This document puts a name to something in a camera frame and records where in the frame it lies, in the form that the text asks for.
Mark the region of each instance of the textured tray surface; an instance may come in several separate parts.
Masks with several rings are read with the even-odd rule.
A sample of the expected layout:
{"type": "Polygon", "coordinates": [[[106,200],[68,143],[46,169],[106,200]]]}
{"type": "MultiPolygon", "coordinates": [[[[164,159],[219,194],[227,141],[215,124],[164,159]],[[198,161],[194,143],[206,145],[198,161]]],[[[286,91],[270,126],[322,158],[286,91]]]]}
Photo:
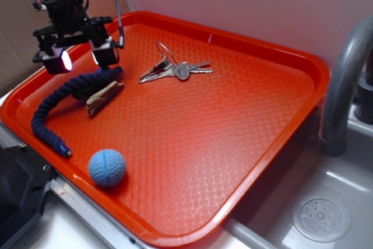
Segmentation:
{"type": "Polygon", "coordinates": [[[8,101],[2,119],[22,127],[17,131],[9,124],[145,242],[190,243],[222,222],[284,145],[279,136],[286,140],[300,125],[294,117],[305,104],[306,112],[316,104],[308,105],[317,88],[308,73],[282,62],[146,24],[126,26],[125,35],[120,51],[125,89],[93,118],[72,97],[48,116],[47,127],[72,149],[71,158],[62,159],[34,139],[30,120],[54,89],[97,69],[90,52],[82,53],[71,73],[47,81],[36,77],[32,85],[21,86],[18,91],[27,94],[15,105],[8,101]],[[138,84],[140,75],[161,59],[156,41],[179,62],[210,61],[214,72],[192,73],[184,82],[167,77],[138,84]],[[122,153],[127,174],[114,188],[100,189],[89,177],[88,162],[106,148],[122,153]]]}

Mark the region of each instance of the key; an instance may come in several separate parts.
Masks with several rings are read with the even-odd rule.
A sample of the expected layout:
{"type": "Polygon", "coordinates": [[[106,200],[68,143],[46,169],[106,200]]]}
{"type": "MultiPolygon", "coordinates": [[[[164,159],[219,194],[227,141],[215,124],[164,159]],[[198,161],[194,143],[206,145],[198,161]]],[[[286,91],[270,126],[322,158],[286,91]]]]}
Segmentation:
{"type": "Polygon", "coordinates": [[[209,61],[202,62],[200,64],[189,64],[188,62],[182,62],[178,64],[175,69],[175,74],[180,80],[187,80],[190,73],[211,73],[212,69],[201,68],[202,66],[209,65],[209,61]]]}
{"type": "Polygon", "coordinates": [[[166,71],[168,68],[171,68],[174,64],[169,61],[167,58],[162,59],[155,66],[146,71],[143,75],[140,76],[140,80],[147,78],[151,75],[158,74],[162,71],[166,71]]]}
{"type": "Polygon", "coordinates": [[[167,76],[175,76],[175,65],[168,59],[163,59],[141,75],[139,83],[145,83],[167,76]]]}

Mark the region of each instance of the wooden block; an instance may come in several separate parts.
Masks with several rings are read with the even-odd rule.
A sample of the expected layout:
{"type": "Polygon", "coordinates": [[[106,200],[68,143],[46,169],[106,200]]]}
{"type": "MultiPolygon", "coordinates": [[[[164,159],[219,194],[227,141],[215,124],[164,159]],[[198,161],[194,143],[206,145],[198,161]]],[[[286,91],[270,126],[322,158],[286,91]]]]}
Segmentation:
{"type": "Polygon", "coordinates": [[[92,117],[96,115],[106,104],[110,102],[122,89],[123,83],[111,82],[108,86],[92,95],[86,103],[88,114],[92,117]]]}

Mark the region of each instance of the braided rope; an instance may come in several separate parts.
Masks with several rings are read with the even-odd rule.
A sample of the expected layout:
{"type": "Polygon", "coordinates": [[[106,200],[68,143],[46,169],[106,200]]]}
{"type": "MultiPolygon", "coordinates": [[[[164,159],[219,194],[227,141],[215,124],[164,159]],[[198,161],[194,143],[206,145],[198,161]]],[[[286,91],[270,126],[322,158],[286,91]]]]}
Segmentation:
{"type": "Polygon", "coordinates": [[[95,92],[97,92],[99,89],[106,87],[112,81],[114,81],[116,75],[122,71],[123,70],[121,67],[116,67],[114,69],[100,69],[96,73],[82,74],[78,77],[72,78],[63,84],[59,89],[55,90],[43,100],[34,113],[31,121],[31,128],[36,137],[52,147],[62,157],[70,156],[72,151],[65,145],[65,142],[61,139],[61,137],[52,132],[45,125],[45,119],[47,118],[49,112],[56,107],[62,99],[69,94],[74,94],[74,92],[77,90],[93,86],[95,88],[95,92]]]}

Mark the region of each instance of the cardboard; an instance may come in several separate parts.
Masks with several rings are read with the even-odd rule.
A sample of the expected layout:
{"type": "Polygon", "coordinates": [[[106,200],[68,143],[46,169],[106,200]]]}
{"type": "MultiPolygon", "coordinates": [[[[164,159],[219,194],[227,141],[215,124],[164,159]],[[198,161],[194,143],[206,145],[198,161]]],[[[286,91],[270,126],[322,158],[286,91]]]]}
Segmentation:
{"type": "MultiPolygon", "coordinates": [[[[32,1],[0,0],[0,96],[43,66],[32,62],[38,48],[32,32],[48,26],[50,20],[46,11],[33,8],[32,1]]],[[[125,0],[118,1],[121,13],[128,12],[125,0]]],[[[89,2],[90,16],[117,16],[114,0],[89,2]]]]}

